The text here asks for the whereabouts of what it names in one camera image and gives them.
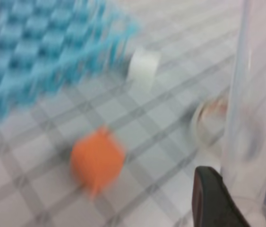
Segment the orange cube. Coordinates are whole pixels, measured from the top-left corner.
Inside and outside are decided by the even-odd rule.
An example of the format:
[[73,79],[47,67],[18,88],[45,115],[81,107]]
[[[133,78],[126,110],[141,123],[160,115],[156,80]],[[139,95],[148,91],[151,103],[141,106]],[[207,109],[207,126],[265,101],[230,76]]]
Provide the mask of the orange cube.
[[74,145],[70,162],[74,175],[94,197],[120,174],[124,157],[122,147],[101,127]]

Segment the gray grid lines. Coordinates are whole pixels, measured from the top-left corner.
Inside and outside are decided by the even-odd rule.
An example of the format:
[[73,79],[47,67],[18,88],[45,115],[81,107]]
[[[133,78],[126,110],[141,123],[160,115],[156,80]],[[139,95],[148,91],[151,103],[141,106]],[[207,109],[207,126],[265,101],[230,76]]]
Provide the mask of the gray grid lines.
[[[189,213],[185,215],[185,207],[178,205],[171,193],[178,176],[187,176],[181,185],[189,190],[190,166],[197,154],[197,148],[187,143],[187,122],[180,118],[187,106],[180,97],[189,91],[194,94],[192,101],[199,102],[203,94],[209,94],[200,82],[232,65],[234,55],[228,44],[236,36],[237,25],[227,26],[227,21],[237,19],[238,4],[227,6],[219,0],[213,0],[214,4],[202,0],[126,2],[128,10],[144,19],[146,28],[132,43],[166,51],[157,75],[163,80],[156,80],[147,93],[127,83],[122,72],[110,71],[66,87],[52,101],[42,100],[23,118],[29,124],[23,124],[25,130],[8,135],[8,127],[0,126],[0,163],[7,173],[7,180],[0,184],[0,204],[10,203],[12,198],[22,208],[12,226],[133,227],[135,221],[149,221],[134,216],[139,209],[149,208],[147,212],[157,212],[157,218],[163,218],[164,226],[181,227],[187,222]],[[170,27],[169,34],[162,34],[163,26]],[[207,33],[214,28],[218,33]],[[224,47],[222,57],[206,59],[217,47]],[[200,65],[203,59],[208,64]],[[198,70],[187,68],[185,64],[191,61]],[[182,71],[182,77],[173,75],[173,68],[179,74]],[[168,80],[176,82],[167,86],[163,81]],[[70,177],[69,156],[75,140],[103,124],[127,147],[127,155],[115,185],[88,202],[83,185]],[[158,169],[148,163],[152,158],[163,160]]]

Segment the transparent cylinder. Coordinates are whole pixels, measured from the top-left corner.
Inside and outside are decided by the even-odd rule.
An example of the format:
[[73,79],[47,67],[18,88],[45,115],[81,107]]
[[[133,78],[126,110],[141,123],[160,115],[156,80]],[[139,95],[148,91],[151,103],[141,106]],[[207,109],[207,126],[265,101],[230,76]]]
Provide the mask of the transparent cylinder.
[[243,3],[222,175],[250,225],[266,227],[266,0]]

